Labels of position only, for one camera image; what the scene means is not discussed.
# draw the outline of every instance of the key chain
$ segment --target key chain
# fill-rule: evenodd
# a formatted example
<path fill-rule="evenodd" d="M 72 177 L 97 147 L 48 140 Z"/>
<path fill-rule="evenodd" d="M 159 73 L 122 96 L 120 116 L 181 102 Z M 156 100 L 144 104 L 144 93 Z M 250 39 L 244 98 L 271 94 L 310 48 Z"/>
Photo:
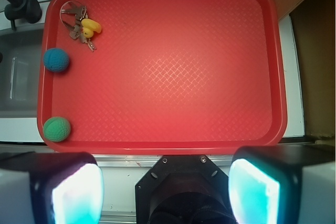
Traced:
<path fill-rule="evenodd" d="M 74 15 L 75 25 L 72 26 L 67 22 L 68 20 L 65 21 L 65 16 L 63 14 Z M 69 36 L 73 40 L 79 38 L 79 41 L 87 44 L 92 52 L 97 49 L 90 38 L 92 38 L 94 32 L 101 33 L 101 25 L 98 22 L 89 19 L 85 5 L 78 1 L 65 2 L 59 12 L 59 18 L 63 25 L 70 31 Z"/>

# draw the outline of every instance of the metal key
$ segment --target metal key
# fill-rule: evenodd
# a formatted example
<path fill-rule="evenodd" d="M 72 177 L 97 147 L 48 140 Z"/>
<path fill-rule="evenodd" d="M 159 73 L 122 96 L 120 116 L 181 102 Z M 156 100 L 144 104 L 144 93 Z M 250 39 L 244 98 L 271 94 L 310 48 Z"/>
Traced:
<path fill-rule="evenodd" d="M 87 10 L 86 6 L 84 5 L 75 5 L 73 2 L 69 2 L 69 5 L 71 8 L 69 9 L 62 9 L 61 13 L 66 13 L 66 14 L 74 14 L 75 19 L 81 21 L 84 18 L 87 18 Z"/>
<path fill-rule="evenodd" d="M 84 42 L 88 45 L 88 47 L 90 48 L 90 50 L 92 52 L 95 51 L 95 50 L 97 50 L 97 48 L 94 46 L 94 44 L 91 42 L 90 39 L 85 38 Z"/>
<path fill-rule="evenodd" d="M 75 26 L 71 26 L 67 22 L 63 22 L 63 24 L 67 27 L 67 29 L 70 31 L 69 35 L 72 39 L 76 40 L 81 35 L 81 26 L 75 24 Z"/>

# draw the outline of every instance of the keys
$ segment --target keys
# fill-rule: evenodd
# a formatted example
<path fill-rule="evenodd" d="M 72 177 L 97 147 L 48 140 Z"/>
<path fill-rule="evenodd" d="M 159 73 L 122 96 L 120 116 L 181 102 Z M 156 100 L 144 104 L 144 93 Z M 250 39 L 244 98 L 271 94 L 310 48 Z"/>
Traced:
<path fill-rule="evenodd" d="M 64 9 L 63 7 L 66 6 L 67 4 L 71 8 Z M 79 41 L 83 44 L 87 44 L 92 52 L 96 50 L 97 48 L 92 43 L 92 41 L 89 38 L 86 38 L 84 34 L 82 33 L 83 25 L 81 24 L 81 21 L 84 18 L 88 18 L 86 6 L 80 4 L 79 2 L 69 1 L 69 2 L 66 2 L 63 5 L 63 7 L 60 10 L 60 17 L 61 17 L 61 14 L 74 14 L 75 15 L 75 25 L 74 26 L 63 21 L 61 18 L 62 23 L 70 31 L 69 33 L 70 38 L 73 40 L 77 40 L 79 38 Z"/>
<path fill-rule="evenodd" d="M 71 8 L 61 9 L 61 13 L 74 14 L 75 19 L 78 20 L 78 21 L 82 21 L 82 19 L 88 17 L 86 6 L 84 6 L 84 5 L 77 6 L 72 1 L 69 1 L 67 3 L 71 6 Z"/>

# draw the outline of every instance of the green ball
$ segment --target green ball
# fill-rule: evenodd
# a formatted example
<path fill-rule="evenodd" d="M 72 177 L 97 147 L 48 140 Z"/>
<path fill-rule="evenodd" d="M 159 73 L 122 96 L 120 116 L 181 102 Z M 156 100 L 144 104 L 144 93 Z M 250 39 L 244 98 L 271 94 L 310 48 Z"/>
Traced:
<path fill-rule="evenodd" d="M 48 119 L 43 125 L 44 137 L 53 142 L 63 141 L 69 136 L 70 131 L 69 121 L 60 116 Z"/>

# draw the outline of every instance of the black faucet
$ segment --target black faucet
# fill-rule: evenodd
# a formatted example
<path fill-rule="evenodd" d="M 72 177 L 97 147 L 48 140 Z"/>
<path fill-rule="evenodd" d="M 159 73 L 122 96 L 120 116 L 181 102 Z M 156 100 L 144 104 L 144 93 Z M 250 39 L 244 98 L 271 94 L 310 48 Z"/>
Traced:
<path fill-rule="evenodd" d="M 15 20 L 24 18 L 28 23 L 36 23 L 42 17 L 42 10 L 37 0 L 8 0 L 5 7 L 5 16 L 10 20 L 12 30 L 16 30 Z"/>

